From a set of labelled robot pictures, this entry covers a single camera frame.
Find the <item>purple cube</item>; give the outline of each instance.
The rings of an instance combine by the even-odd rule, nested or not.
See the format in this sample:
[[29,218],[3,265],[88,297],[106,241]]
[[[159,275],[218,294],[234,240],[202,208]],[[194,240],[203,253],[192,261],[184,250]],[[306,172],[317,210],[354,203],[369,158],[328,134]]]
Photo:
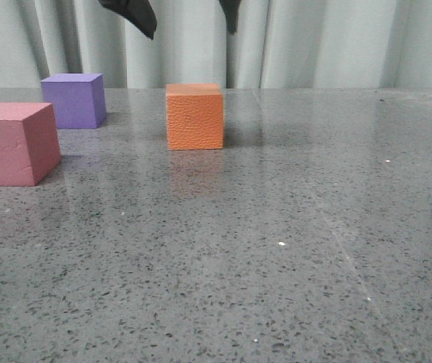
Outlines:
[[96,129],[107,118],[101,73],[59,73],[41,81],[58,129]]

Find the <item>black object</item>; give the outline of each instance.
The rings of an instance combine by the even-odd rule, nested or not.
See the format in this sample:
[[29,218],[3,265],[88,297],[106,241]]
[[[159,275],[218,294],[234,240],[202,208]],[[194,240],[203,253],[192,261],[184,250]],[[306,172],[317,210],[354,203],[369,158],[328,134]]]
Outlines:
[[157,18],[148,0],[98,0],[100,4],[114,11],[134,24],[148,38],[154,39]]
[[[148,38],[154,39],[157,18],[148,0],[98,0],[100,4],[114,11],[134,24]],[[225,22],[230,34],[238,31],[238,12],[241,0],[219,0],[224,11]]]
[[239,5],[241,0],[219,0],[224,11],[225,23],[230,34],[238,31]]

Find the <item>floor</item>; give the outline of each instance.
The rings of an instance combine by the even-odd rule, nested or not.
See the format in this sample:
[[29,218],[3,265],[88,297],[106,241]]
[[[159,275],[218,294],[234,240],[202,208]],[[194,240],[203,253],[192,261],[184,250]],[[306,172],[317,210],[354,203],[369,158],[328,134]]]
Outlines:
[[106,93],[0,188],[0,362],[432,363],[432,90],[228,90],[172,152],[164,90]]

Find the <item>white curtain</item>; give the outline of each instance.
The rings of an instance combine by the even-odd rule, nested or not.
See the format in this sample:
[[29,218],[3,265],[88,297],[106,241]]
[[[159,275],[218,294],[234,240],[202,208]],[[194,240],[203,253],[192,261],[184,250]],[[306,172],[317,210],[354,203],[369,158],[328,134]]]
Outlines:
[[0,0],[0,87],[103,73],[107,87],[432,87],[432,0],[150,0],[155,39],[97,0]]

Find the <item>textured orange block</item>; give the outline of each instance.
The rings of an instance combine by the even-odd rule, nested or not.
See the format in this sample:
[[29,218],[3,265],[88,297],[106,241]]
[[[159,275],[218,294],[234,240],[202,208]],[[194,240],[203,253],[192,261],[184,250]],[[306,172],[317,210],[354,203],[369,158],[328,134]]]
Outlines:
[[218,85],[167,85],[166,101],[169,149],[222,148],[224,107]]

